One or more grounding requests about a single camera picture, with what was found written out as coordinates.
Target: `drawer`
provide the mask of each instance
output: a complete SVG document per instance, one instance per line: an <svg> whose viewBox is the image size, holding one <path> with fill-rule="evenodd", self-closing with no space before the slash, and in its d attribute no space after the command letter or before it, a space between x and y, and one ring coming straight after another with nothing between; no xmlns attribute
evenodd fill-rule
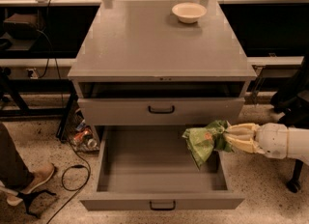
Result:
<svg viewBox="0 0 309 224"><path fill-rule="evenodd" d="M208 124L236 121L244 98L80 98L88 124L94 126Z"/></svg>
<svg viewBox="0 0 309 224"><path fill-rule="evenodd" d="M232 210L224 153L197 169L184 126L106 127L96 189L79 199L87 210Z"/></svg>

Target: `person's leg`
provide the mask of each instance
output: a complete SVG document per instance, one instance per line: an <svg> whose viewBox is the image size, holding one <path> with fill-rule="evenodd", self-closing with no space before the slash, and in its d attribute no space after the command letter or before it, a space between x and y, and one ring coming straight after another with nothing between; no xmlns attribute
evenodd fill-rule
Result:
<svg viewBox="0 0 309 224"><path fill-rule="evenodd" d="M6 127L0 123L0 181L9 189L21 190L34 179Z"/></svg>

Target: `drawer handle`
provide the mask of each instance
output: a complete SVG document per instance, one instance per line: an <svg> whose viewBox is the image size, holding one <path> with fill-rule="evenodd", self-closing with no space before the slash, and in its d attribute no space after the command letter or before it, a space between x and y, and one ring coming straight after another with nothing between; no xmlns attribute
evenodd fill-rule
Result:
<svg viewBox="0 0 309 224"><path fill-rule="evenodd" d="M148 111L152 114L171 114L175 112L175 106L172 105L168 109L155 109L155 108L152 108L151 106L148 106Z"/></svg>
<svg viewBox="0 0 309 224"><path fill-rule="evenodd" d="M155 208L152 201L149 202L149 205L150 205L151 210L154 210L154 211L171 211L176 208L175 200L173 201L173 206L171 208Z"/></svg>

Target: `speckled floor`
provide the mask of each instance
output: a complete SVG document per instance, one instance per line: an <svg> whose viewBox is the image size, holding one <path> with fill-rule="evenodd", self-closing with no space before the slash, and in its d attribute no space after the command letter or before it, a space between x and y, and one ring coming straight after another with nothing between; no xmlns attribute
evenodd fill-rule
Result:
<svg viewBox="0 0 309 224"><path fill-rule="evenodd" d="M276 122L267 104L245 105L239 116L239 123L255 122L264 124ZM64 171L82 161L74 154L68 144L55 138L60 120L37 119L5 121L15 144L30 169L51 161L58 168L54 177L39 189L49 189L57 196L42 195L36 199L31 210L39 213L41 219L24 214L23 205L10 207L6 196L0 192L0 223L48 223L52 215L63 206L74 192L64 189L61 178ZM94 172L98 169L96 154L81 154L92 168L92 176L79 193L93 190ZM245 200L235 210L174 210L174 211L87 211L79 202L77 195L50 221L62 223L109 223L109 224L288 224L309 223L309 170L304 166L300 181L302 189L294 194L285 183L293 173L295 162L292 159L268 159L259 154L236 152L226 154L226 165L232 189L243 194ZM77 187L86 177L86 171L71 170L66 174L68 187Z"/></svg>

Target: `brown shoe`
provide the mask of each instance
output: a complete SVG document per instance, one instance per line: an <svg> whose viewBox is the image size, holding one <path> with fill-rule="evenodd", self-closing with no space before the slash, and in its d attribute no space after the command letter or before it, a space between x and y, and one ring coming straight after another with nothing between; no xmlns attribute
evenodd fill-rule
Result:
<svg viewBox="0 0 309 224"><path fill-rule="evenodd" d="M55 166L52 163L47 163L43 167L34 171L34 178L30 184L22 189L20 192L24 194L29 194L34 191L40 185L48 182L52 175L54 174ZM11 206L17 206L22 202L22 199L15 197L14 195L7 193L7 203Z"/></svg>

